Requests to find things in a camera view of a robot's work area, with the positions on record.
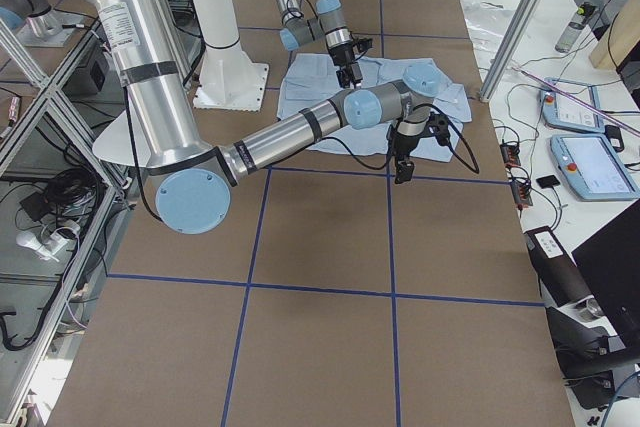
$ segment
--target brown table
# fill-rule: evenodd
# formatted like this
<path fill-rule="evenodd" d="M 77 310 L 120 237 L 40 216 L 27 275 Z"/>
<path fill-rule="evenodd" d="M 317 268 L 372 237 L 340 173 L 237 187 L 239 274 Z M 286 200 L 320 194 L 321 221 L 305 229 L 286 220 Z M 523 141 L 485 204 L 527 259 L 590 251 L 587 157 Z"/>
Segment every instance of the brown table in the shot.
<path fill-rule="evenodd" d="M 212 143 L 275 120 L 291 60 L 274 1 L 234 3 L 269 91 L 260 113 L 197 111 Z M 477 91 L 458 0 L 342 3 L 372 56 L 433 57 Z M 212 232 L 138 209 L 49 425 L 572 426 L 489 109 L 472 110 L 479 176 L 417 161 L 396 186 L 304 152 L 244 180 Z"/>

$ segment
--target computer monitor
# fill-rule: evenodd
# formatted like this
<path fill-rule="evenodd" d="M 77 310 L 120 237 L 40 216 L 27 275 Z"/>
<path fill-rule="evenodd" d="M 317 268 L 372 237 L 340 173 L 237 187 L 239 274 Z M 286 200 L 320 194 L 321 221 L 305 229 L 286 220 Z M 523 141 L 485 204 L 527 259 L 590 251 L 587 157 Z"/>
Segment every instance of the computer monitor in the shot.
<path fill-rule="evenodd" d="M 627 347 L 640 345 L 640 201 L 573 251 L 578 270 Z"/>

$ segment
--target light blue towel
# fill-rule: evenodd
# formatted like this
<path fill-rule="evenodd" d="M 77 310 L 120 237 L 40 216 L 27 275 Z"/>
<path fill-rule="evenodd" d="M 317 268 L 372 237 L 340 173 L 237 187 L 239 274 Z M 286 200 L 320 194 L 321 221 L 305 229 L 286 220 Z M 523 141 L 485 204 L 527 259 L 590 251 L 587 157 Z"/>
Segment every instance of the light blue towel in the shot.
<path fill-rule="evenodd" d="M 432 59 L 389 60 L 363 57 L 358 62 L 362 70 L 362 87 L 374 87 L 401 79 L 404 69 L 417 61 L 431 62 L 435 66 Z M 290 117 L 339 92 L 341 88 L 335 72 L 331 57 L 326 54 L 298 54 L 282 81 L 278 118 Z M 463 128 L 462 122 L 471 121 L 471 109 L 464 86 L 454 84 L 444 73 L 434 104 L 450 116 L 460 131 Z M 347 126 L 332 136 L 344 141 L 356 155 L 385 154 L 388 128 L 388 123 L 364 130 L 355 130 Z M 451 130 L 451 144 L 455 148 L 457 143 L 458 136 Z M 334 154 L 347 153 L 338 142 L 331 140 L 322 141 L 309 149 Z M 411 155 L 439 162 L 449 162 L 452 157 L 449 149 L 439 146 L 433 138 L 422 139 Z"/>

